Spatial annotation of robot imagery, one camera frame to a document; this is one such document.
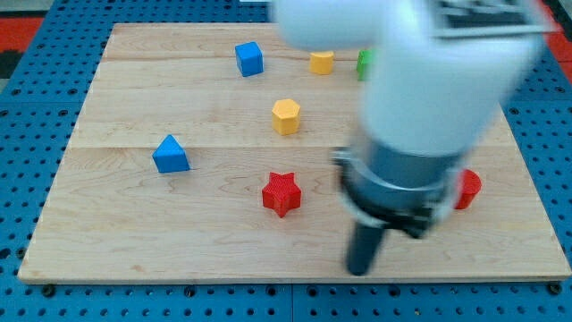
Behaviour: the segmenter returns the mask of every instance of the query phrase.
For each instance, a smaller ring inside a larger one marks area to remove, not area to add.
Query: wood grain
[[[242,78],[234,45],[256,40],[265,73]],[[349,275],[350,215],[329,160],[359,106],[356,52],[307,72],[272,25],[116,25],[19,277],[30,284],[408,283],[560,280],[568,262],[502,116],[470,158],[472,207],[427,238],[391,232],[370,275]],[[300,133],[270,126],[302,105]],[[194,169],[158,174],[167,133]],[[295,172],[302,207],[262,208],[269,172]]]

